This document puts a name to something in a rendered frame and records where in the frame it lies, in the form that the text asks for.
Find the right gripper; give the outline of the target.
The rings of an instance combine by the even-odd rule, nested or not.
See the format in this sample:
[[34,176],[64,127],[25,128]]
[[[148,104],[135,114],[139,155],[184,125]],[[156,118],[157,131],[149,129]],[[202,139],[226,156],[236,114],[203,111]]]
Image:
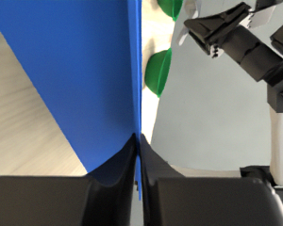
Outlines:
[[207,17],[188,19],[184,25],[200,48],[209,56],[219,58],[226,52],[241,65],[249,50],[252,52],[264,42],[247,28],[253,14],[250,5],[237,6]]

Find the grey scoop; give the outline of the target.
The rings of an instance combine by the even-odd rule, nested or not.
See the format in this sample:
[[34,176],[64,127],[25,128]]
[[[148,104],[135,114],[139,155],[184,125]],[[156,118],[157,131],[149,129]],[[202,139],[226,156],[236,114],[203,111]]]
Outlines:
[[[200,18],[202,4],[203,4],[203,0],[187,0],[185,4],[185,10],[186,10],[186,14],[189,15],[189,19]],[[184,25],[182,31],[180,32],[176,40],[176,44],[181,45],[184,39],[187,37],[189,31],[190,31],[189,28]]]

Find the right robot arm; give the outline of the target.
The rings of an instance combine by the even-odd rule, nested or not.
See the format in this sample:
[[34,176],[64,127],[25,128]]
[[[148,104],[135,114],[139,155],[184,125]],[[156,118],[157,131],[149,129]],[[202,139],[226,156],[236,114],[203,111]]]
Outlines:
[[[248,30],[270,22],[275,6],[283,0],[257,0]],[[270,37],[272,46],[283,56],[283,25]],[[283,205],[283,57],[266,43],[246,52],[241,67],[257,82],[267,83],[267,103],[271,118],[270,166],[246,166],[240,170],[187,169],[170,165],[186,177],[250,177],[268,184]],[[263,78],[263,79],[262,79]],[[274,179],[273,179],[274,178]],[[275,187],[275,188],[274,188]]]

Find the dark green bowl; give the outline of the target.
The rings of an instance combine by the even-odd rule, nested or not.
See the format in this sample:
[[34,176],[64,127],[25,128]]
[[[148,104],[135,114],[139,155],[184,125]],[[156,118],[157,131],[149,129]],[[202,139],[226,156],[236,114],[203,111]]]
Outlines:
[[162,94],[172,59],[172,48],[153,54],[147,63],[144,81],[146,86],[159,98]]
[[180,13],[183,0],[157,0],[161,10],[175,22]]

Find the blue divided box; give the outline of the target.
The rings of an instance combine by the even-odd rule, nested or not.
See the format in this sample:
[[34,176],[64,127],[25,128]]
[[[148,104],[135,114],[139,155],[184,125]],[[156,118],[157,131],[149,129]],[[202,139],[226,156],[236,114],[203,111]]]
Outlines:
[[0,0],[0,32],[87,173],[135,133],[140,201],[142,0]]

